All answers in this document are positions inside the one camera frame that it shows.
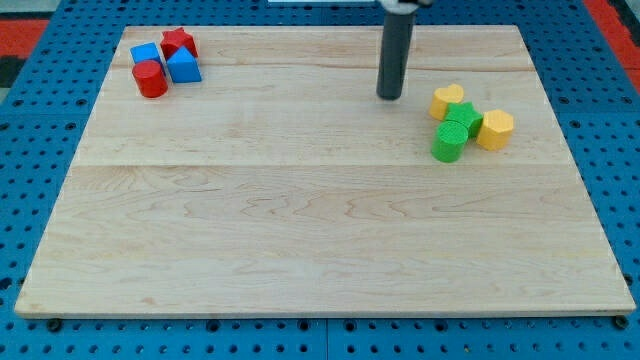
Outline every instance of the red cylinder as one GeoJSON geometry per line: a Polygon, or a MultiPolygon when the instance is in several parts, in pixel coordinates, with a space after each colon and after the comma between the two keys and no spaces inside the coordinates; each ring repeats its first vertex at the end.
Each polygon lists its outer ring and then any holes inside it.
{"type": "Polygon", "coordinates": [[[131,72],[142,96],[156,98],[167,92],[167,80],[162,72],[162,66],[158,62],[154,60],[141,61],[133,66],[131,72]]]}

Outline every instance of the red star block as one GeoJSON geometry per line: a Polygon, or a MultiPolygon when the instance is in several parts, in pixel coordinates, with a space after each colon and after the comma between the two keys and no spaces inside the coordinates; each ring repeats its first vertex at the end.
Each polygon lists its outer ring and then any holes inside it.
{"type": "Polygon", "coordinates": [[[164,55],[165,60],[169,60],[169,58],[178,51],[181,46],[186,47],[193,57],[198,57],[196,44],[193,42],[193,36],[184,32],[184,28],[179,27],[172,31],[163,31],[162,36],[163,39],[160,43],[160,48],[162,49],[162,54],[164,55]]]}

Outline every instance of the wood grain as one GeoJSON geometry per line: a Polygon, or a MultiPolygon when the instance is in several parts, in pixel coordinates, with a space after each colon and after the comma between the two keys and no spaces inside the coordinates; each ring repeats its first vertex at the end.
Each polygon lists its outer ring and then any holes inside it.
{"type": "Polygon", "coordinates": [[[21,316],[635,308],[517,28],[417,27],[396,102],[375,96],[377,27],[187,28],[204,81],[147,100],[128,49],[160,30],[123,34],[21,316]],[[515,116],[508,147],[431,157],[428,101],[450,83],[515,116]]]}

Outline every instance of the green cylinder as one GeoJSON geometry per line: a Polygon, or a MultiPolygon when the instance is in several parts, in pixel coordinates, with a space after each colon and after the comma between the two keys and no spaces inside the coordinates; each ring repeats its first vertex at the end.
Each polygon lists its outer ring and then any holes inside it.
{"type": "Polygon", "coordinates": [[[444,121],[436,130],[431,154],[442,162],[454,162],[462,155],[468,139],[469,130],[464,125],[455,121],[444,121]]]}

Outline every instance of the red surface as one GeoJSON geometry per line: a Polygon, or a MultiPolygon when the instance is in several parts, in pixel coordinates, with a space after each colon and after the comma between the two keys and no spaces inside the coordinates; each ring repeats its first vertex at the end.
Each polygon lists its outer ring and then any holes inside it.
{"type": "Polygon", "coordinates": [[[156,98],[167,92],[167,80],[162,73],[162,67],[156,61],[141,61],[133,66],[131,72],[142,96],[156,98]]]}
{"type": "Polygon", "coordinates": [[[640,92],[640,48],[631,40],[629,29],[620,21],[616,9],[606,0],[584,0],[584,4],[627,72],[636,91],[640,92]]]}
{"type": "Polygon", "coordinates": [[[193,41],[193,36],[186,33],[184,28],[179,27],[175,30],[163,31],[162,37],[160,48],[162,49],[162,54],[164,55],[165,60],[169,60],[169,58],[178,51],[181,46],[186,47],[193,57],[198,57],[198,51],[196,50],[196,44],[193,41]]]}
{"type": "Polygon", "coordinates": [[[0,56],[29,57],[49,20],[0,20],[0,56]]]}

